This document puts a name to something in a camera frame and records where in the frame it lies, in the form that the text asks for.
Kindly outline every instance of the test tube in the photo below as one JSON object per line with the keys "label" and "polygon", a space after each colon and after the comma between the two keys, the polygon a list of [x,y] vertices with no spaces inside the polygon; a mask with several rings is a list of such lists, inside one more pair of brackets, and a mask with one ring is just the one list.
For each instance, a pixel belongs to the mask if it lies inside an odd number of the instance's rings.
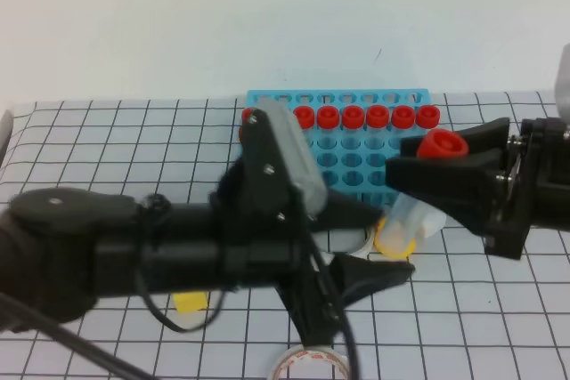
{"label": "test tube", "polygon": [[[247,107],[246,109],[244,109],[241,112],[241,124],[243,125],[243,123],[248,120],[249,115],[251,114],[251,112],[253,110],[255,110],[255,107]],[[240,142],[241,142],[241,126],[240,126],[240,130],[238,132],[238,136],[240,137]]]}
{"label": "test tube", "polygon": [[390,118],[390,111],[385,106],[370,106],[366,110],[366,130],[368,137],[366,147],[371,150],[382,149],[386,138],[386,126]]}
{"label": "test tube", "polygon": [[342,110],[342,147],[349,150],[358,149],[360,138],[358,130],[364,126],[364,110],[359,106],[348,106]]}
{"label": "test tube", "polygon": [[320,128],[317,144],[321,149],[334,149],[337,145],[335,130],[340,123],[338,110],[333,106],[322,106],[317,110],[317,125]]}
{"label": "test tube", "polygon": [[[445,129],[433,129],[422,140],[417,157],[459,158],[467,154],[468,144],[458,134]],[[437,208],[400,193],[379,234],[379,251],[390,258],[407,257],[415,250],[418,241],[427,237],[428,231],[422,229],[428,228],[430,223],[438,222],[439,218],[441,211]]]}
{"label": "test tube", "polygon": [[416,113],[416,125],[432,129],[439,125],[440,112],[436,106],[421,106]]}
{"label": "test tube", "polygon": [[306,143],[311,147],[313,145],[314,110],[309,106],[299,106],[293,110],[293,114],[303,130]]}
{"label": "test tube", "polygon": [[413,127],[416,112],[410,106],[398,106],[392,112],[392,138],[390,139],[390,147],[392,149],[400,149],[400,140],[403,133]]}

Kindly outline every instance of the black cable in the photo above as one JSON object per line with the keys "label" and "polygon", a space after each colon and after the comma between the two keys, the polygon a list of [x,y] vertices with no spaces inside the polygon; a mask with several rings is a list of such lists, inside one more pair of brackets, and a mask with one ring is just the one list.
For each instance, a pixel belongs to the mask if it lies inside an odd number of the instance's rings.
{"label": "black cable", "polygon": [[0,293],[0,311],[22,322],[27,327],[36,329],[51,337],[56,342],[90,360],[93,364],[110,371],[115,376],[125,380],[157,380],[157,377],[145,373],[128,362],[124,362],[83,338],[70,333],[67,329],[60,327],[40,312],[4,293]]}
{"label": "black cable", "polygon": [[160,194],[150,195],[145,199],[144,209],[140,213],[142,239],[139,247],[139,257],[134,267],[134,289],[142,298],[146,308],[152,313],[152,316],[162,325],[176,333],[193,333],[194,331],[199,331],[207,327],[216,320],[224,306],[225,292],[222,292],[220,295],[220,300],[212,312],[212,316],[204,319],[204,322],[198,326],[190,328],[180,327],[162,313],[152,301],[151,293],[144,278],[144,260],[147,259],[145,256],[152,251],[156,230],[164,223],[166,219],[165,214],[170,210],[170,207],[170,202]]}
{"label": "black cable", "polygon": [[348,357],[348,367],[350,369],[349,379],[360,380],[360,364],[358,361],[358,351],[356,350],[356,341],[354,340],[353,330],[350,328],[350,323],[346,317],[344,304],[330,276],[329,270],[322,260],[321,250],[314,243],[313,237],[310,234],[307,234],[307,237],[307,243],[311,249],[313,259],[321,274],[322,284],[324,285],[326,293],[329,295],[332,308],[338,317],[340,330],[345,337],[346,356]]}
{"label": "black cable", "polygon": [[222,294],[220,295],[220,300],[218,301],[215,309],[212,311],[212,316],[205,319],[204,322],[202,322],[196,327],[184,328],[180,327],[178,324],[169,319],[152,301],[151,293],[149,293],[149,289],[147,288],[143,278],[143,272],[138,266],[134,273],[134,287],[136,289],[137,294],[144,301],[144,304],[146,305],[147,309],[152,313],[152,316],[154,316],[154,318],[162,325],[164,325],[168,329],[171,329],[172,331],[175,331],[176,333],[192,333],[194,331],[198,331],[201,330],[202,328],[207,327],[216,320],[216,318],[219,316],[220,312],[222,311],[222,307],[224,306],[225,292],[222,292]]}

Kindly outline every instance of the yellow cap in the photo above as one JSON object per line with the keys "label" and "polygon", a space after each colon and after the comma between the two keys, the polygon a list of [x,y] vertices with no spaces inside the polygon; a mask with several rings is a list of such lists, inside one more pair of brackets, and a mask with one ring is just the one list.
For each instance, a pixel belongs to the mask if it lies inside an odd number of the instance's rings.
{"label": "yellow cap", "polygon": [[412,239],[408,246],[403,250],[399,251],[395,247],[390,246],[387,242],[380,242],[380,232],[384,229],[386,225],[387,217],[383,216],[378,225],[376,226],[376,236],[374,237],[374,246],[376,249],[388,258],[394,260],[405,260],[416,250],[416,239]]}
{"label": "yellow cap", "polygon": [[172,296],[175,299],[175,308],[178,313],[191,313],[208,307],[208,298],[203,291],[173,294]]}

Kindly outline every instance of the blue test tube rack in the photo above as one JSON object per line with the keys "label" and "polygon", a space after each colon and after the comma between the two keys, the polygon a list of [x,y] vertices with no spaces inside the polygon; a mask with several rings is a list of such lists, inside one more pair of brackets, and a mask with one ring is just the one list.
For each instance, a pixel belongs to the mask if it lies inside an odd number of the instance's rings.
{"label": "blue test tube rack", "polygon": [[[334,106],[341,115],[342,110],[351,105],[364,109],[373,105],[386,106],[392,112],[398,106],[406,105],[414,108],[431,104],[427,89],[373,89],[373,90],[251,90],[248,92],[247,107],[255,107],[264,97],[273,98],[287,103],[293,111],[299,106],[311,107],[315,117],[317,111],[323,106]],[[397,192],[386,186],[386,159],[400,153],[399,145],[391,144],[398,138],[424,135],[427,130],[414,125],[407,130],[398,130],[397,136],[391,125],[387,126],[384,145],[379,149],[370,149],[364,143],[367,138],[366,125],[357,130],[360,145],[355,149],[346,149],[341,144],[343,138],[342,123],[336,128],[332,136],[336,145],[331,149],[324,149],[317,143],[322,130],[315,121],[312,132],[313,144],[311,151],[316,160],[324,181],[329,187],[347,195],[354,196],[374,206],[391,206],[397,197]]]}

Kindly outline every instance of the table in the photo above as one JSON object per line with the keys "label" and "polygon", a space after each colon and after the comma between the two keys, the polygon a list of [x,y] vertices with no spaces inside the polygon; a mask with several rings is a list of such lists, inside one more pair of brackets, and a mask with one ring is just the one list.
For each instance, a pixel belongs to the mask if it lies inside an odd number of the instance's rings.
{"label": "table", "polygon": [[[432,94],[441,127],[460,130],[510,117],[556,116],[550,93]],[[38,102],[15,110],[0,171],[2,207],[24,190],[70,186],[140,198],[203,202],[239,152],[244,99]],[[317,237],[347,250],[359,232]],[[570,370],[570,235],[532,229],[520,262],[488,257],[481,239],[453,220],[412,257],[402,287],[348,309],[363,378],[501,380],[567,378]],[[370,258],[379,255],[370,254]],[[211,300],[218,297],[212,293]],[[176,314],[168,295],[155,300]],[[138,297],[102,300],[67,328],[162,378],[265,378],[298,342],[272,289],[228,295],[219,320],[181,336],[164,329]],[[335,348],[343,352],[340,339]],[[293,378],[331,378],[311,365]],[[36,332],[0,335],[0,380],[107,378]]]}

